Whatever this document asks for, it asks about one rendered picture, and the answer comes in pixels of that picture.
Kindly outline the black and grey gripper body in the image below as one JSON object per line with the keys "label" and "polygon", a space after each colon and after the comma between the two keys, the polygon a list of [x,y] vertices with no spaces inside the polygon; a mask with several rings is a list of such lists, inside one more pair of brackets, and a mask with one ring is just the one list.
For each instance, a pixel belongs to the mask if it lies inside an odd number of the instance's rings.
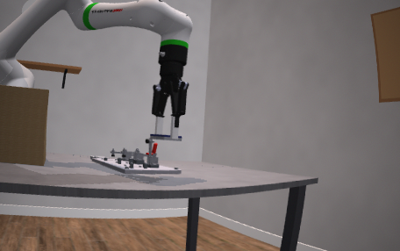
{"label": "black and grey gripper body", "polygon": [[166,83],[166,87],[164,89],[164,93],[169,94],[168,90],[168,81],[172,82],[173,92],[177,92],[179,89],[179,82],[182,81],[183,76],[183,65],[176,63],[164,63],[161,64],[160,69],[160,86],[162,82]]}

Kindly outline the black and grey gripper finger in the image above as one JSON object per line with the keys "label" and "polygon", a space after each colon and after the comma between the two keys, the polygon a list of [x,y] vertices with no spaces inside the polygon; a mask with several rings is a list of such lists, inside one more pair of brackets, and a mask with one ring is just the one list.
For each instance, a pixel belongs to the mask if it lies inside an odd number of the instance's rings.
{"label": "black and grey gripper finger", "polygon": [[162,82],[160,84],[154,85],[154,97],[153,97],[153,107],[152,107],[152,114],[156,116],[155,121],[155,133],[154,134],[162,134],[163,130],[163,116],[166,103],[169,97],[169,94],[164,94],[164,89],[166,87],[166,83]]}
{"label": "black and grey gripper finger", "polygon": [[[172,114],[171,118],[171,132],[170,132],[170,139],[178,139],[179,133],[179,118],[181,115],[185,115],[186,111],[186,99],[187,99],[187,89],[189,84],[187,82],[179,82],[179,94],[177,92],[173,92],[173,85],[172,82],[168,81],[168,90],[169,95],[171,97],[171,106],[172,106]],[[177,105],[178,102],[178,105]]]}

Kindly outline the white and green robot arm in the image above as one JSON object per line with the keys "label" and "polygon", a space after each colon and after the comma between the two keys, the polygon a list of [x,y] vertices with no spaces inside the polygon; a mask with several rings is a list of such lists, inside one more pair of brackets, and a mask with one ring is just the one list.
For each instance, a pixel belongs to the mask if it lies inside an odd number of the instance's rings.
{"label": "white and green robot arm", "polygon": [[162,0],[130,3],[93,3],[91,0],[36,0],[16,20],[0,32],[0,85],[34,87],[32,72],[15,58],[31,36],[57,12],[65,10],[83,31],[114,26],[131,26],[161,36],[158,63],[187,65],[192,21]]}

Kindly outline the blue rectangular plate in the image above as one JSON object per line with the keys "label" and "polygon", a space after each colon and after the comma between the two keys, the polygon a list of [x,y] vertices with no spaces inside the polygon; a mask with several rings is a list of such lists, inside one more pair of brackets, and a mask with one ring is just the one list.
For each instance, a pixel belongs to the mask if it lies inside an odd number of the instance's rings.
{"label": "blue rectangular plate", "polygon": [[[150,139],[153,140],[176,140],[176,139],[170,139],[170,135],[162,135],[162,134],[150,134]],[[176,141],[182,141],[182,136],[178,136],[178,140]]]}

